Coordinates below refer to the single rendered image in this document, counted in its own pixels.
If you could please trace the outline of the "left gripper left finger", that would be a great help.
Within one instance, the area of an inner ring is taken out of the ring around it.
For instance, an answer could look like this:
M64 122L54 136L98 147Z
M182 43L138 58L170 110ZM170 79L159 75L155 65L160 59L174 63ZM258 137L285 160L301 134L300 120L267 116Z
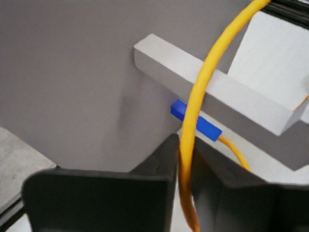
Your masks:
M171 133L128 173L46 168L29 175L20 194L31 232L171 232L180 144Z

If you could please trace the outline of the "white cylinder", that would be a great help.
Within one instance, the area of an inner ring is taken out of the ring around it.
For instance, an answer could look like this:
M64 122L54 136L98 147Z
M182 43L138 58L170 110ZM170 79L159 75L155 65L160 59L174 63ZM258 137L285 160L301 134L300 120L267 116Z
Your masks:
M301 79L301 87L302 89L309 94L309 73L306 74L302 79Z

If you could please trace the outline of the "yellow cable with blue plug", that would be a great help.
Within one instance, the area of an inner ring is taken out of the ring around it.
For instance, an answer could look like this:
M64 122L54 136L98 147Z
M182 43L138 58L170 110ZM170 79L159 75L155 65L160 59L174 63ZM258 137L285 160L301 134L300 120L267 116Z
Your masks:
M199 112L203 97L211 79L211 75L222 54L241 28L270 1L271 0L254 0L226 28L215 45L212 47L207 59L198 73L190 94L183 120L183 130L179 152L178 187L183 215L192 232L200 232L198 219L192 203L190 182L195 130L199 131L213 142L219 140L225 144L236 155L242 167L251 171L241 152L232 142L221 135L222 130L201 117Z

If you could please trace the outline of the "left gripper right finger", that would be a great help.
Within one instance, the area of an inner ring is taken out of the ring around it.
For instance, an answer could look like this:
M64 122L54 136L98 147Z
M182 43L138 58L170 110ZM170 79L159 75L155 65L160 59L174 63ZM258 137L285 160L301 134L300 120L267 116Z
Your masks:
M196 135L190 182L200 232L309 227L308 184L269 183Z

